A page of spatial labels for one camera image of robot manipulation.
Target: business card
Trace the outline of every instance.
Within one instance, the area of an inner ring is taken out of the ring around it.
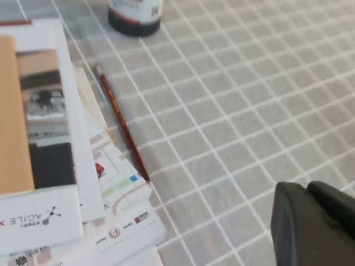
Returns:
[[[63,244],[82,236],[76,185],[0,201],[0,255]]]

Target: gray tablecloth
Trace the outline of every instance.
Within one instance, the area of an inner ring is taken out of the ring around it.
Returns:
[[[153,179],[167,266],[274,266],[278,181],[353,194],[355,2],[169,0],[159,32],[128,38],[107,1],[0,0],[0,19],[61,17],[110,132],[102,63]]]

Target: stack of papers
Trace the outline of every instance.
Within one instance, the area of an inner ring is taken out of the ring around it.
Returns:
[[[111,266],[132,260],[140,250],[163,240],[166,229],[149,203],[151,188],[109,137],[83,69],[72,70],[61,22],[44,19],[31,25],[0,27],[2,34],[14,36],[20,51],[58,51],[68,115],[76,114],[69,126],[76,132],[71,143],[84,237],[11,252],[0,257],[0,266]],[[88,161],[92,164],[81,167]]]

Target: pencil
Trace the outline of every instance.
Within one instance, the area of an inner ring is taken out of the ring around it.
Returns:
[[[128,148],[131,151],[132,157],[134,159],[134,163],[136,164],[136,167],[138,168],[139,173],[142,175],[144,180],[146,182],[150,182],[149,174],[148,171],[145,168],[145,165],[143,163],[143,160],[140,156],[140,153],[137,149],[137,146],[132,138],[131,132],[127,126],[126,120],[123,116],[123,113],[121,111],[121,108],[118,105],[118,102],[116,101],[115,95],[112,91],[112,88],[107,81],[107,78],[102,70],[102,67],[100,65],[95,66],[95,71],[100,78],[102,87],[104,91],[106,92],[106,95],[110,101],[111,108],[113,109],[113,112],[115,114],[115,117],[117,119],[117,122],[123,132],[125,141],[127,142]]]

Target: booklet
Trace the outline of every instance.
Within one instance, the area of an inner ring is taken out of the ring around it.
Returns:
[[[0,26],[0,35],[14,39],[19,59],[35,187],[60,189],[75,183],[75,174],[82,220],[102,218],[104,203],[61,21]]]

